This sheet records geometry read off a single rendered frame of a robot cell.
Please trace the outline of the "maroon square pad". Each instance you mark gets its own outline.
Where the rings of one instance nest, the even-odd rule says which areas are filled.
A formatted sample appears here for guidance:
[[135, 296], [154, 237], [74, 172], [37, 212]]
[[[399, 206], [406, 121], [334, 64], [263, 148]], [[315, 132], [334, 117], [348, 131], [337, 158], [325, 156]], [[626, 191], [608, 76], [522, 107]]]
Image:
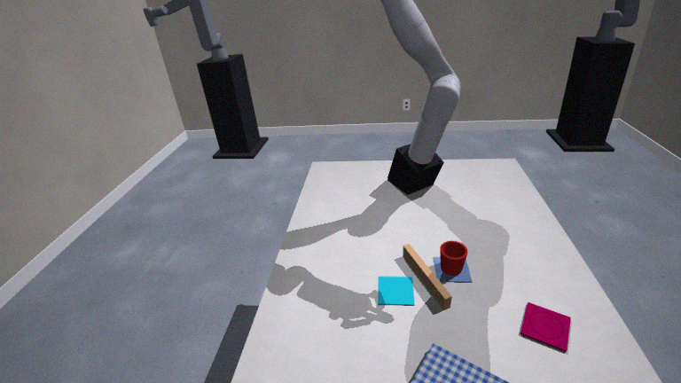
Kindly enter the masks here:
[[521, 335], [566, 353], [570, 319], [571, 317], [528, 302]]

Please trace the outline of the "red cup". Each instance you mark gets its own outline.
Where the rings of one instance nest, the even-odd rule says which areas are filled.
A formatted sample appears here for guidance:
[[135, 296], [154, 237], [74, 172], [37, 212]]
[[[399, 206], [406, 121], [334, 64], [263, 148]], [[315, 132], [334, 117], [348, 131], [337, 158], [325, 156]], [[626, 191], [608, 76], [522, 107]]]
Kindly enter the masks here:
[[461, 273], [467, 256], [467, 249], [463, 244], [457, 241], [444, 242], [440, 254], [441, 269], [445, 274], [456, 276]]

